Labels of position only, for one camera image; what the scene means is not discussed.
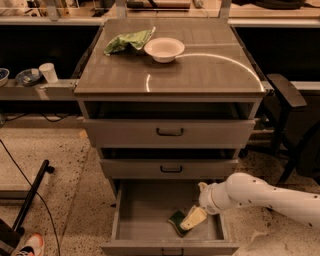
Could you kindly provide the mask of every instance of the drawer front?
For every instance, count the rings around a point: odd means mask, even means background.
[[[113,179],[224,179],[237,159],[224,160],[101,160],[102,170]]]
[[[92,146],[99,148],[245,147],[253,120],[85,120]]]
[[[203,242],[157,242],[143,243],[135,241],[112,241],[102,246],[106,255],[161,255],[161,256],[183,256],[183,255],[233,255],[238,246],[223,241]]]

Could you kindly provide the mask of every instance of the gray cabinet top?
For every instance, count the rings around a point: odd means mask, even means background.
[[[119,34],[156,27],[152,38],[171,37],[185,51],[161,64],[146,54],[103,50]],[[262,95],[264,88],[231,28],[220,19],[113,19],[104,27],[76,94]]]

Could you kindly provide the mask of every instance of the drawer handle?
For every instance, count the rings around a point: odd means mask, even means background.
[[[163,167],[161,165],[160,166],[160,171],[164,172],[164,173],[179,173],[179,172],[182,172],[182,166],[180,165],[180,167],[168,168],[168,167]]]
[[[181,128],[179,131],[176,131],[176,132],[174,131],[165,132],[165,131],[161,131],[160,128],[157,128],[157,134],[159,136],[182,136],[183,132],[184,132],[183,128]]]
[[[177,253],[168,254],[168,253],[165,253],[164,249],[162,248],[162,256],[183,256],[183,254],[184,254],[183,248],[176,250],[176,251],[177,251]]]

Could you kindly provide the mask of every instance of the bottom drawer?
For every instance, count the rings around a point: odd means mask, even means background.
[[[181,238],[167,222],[177,210],[197,204],[196,181],[124,180],[118,191],[107,255],[232,255],[222,215],[209,218]]]

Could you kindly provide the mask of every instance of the white cup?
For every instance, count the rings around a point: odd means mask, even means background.
[[[57,73],[54,69],[53,63],[44,63],[39,67],[39,70],[49,84],[58,82]]]

